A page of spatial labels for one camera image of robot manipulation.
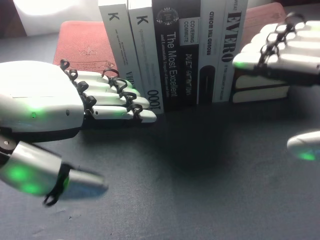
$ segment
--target red book cover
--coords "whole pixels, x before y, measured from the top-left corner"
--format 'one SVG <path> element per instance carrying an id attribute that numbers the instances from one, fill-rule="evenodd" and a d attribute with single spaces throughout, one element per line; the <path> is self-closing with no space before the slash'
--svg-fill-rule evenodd
<path id="1" fill-rule="evenodd" d="M 61 59 L 70 62 L 69 69 L 102 73 L 117 69 L 104 23 L 97 21 L 66 21 L 61 25 L 53 64 Z"/>
<path id="2" fill-rule="evenodd" d="M 283 22 L 286 16 L 284 7 L 278 2 L 249 8 L 245 15 L 241 49 L 249 44 L 265 25 Z"/>

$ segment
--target dark tabletop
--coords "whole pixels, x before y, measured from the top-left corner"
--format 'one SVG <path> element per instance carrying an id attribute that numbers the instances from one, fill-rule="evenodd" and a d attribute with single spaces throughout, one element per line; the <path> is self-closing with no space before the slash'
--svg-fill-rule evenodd
<path id="1" fill-rule="evenodd" d="M 0 62 L 52 63 L 57 39 L 1 40 Z M 319 102 L 319 87 L 293 87 L 286 100 L 191 108 L 150 128 L 40 143 L 104 174 L 109 191 L 44 208 L 0 182 L 0 239 L 318 240 L 320 163 L 291 157 L 286 144 L 320 129 Z"/>

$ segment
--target table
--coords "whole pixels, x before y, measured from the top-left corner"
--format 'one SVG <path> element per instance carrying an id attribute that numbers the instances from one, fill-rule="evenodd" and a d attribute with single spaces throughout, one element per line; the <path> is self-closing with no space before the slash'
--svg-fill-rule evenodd
<path id="1" fill-rule="evenodd" d="M 52 63 L 57 39 L 0 40 L 0 62 Z M 286 150 L 288 138 L 320 128 L 318 103 L 318 86 L 292 87 L 286 100 L 186 109 L 150 128 L 40 143 L 104 174 L 109 191 L 44 208 L 0 182 L 1 239 L 318 240 L 320 164 Z"/>

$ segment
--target stack of books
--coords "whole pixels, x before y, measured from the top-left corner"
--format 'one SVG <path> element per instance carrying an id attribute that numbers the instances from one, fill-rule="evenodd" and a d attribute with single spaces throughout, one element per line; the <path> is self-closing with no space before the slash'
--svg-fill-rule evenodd
<path id="1" fill-rule="evenodd" d="M 235 55 L 264 25 L 285 17 L 279 3 L 248 10 L 247 4 L 99 0 L 103 22 L 62 24 L 54 64 L 65 58 L 80 71 L 117 69 L 149 100 L 155 114 L 230 100 L 282 98 L 289 88 L 283 82 L 243 76 L 232 66 Z"/>

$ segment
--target white robotic hand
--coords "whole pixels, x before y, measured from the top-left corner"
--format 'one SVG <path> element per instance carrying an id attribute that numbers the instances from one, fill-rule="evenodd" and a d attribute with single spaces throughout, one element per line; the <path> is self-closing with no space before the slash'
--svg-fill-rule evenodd
<path id="1" fill-rule="evenodd" d="M 96 72 L 65 70 L 37 61 L 0 63 L 0 180 L 46 206 L 59 199 L 103 195 L 105 178 L 62 162 L 60 156 L 26 142 L 74 137 L 80 129 L 154 123 L 149 102 L 132 84 Z"/>
<path id="2" fill-rule="evenodd" d="M 302 19 L 295 26 L 290 18 Z M 282 80 L 290 85 L 320 84 L 320 21 L 290 13 L 285 22 L 269 24 L 244 46 L 233 66 L 249 75 Z M 320 160 L 320 131 L 292 137 L 287 149 L 307 161 Z"/>

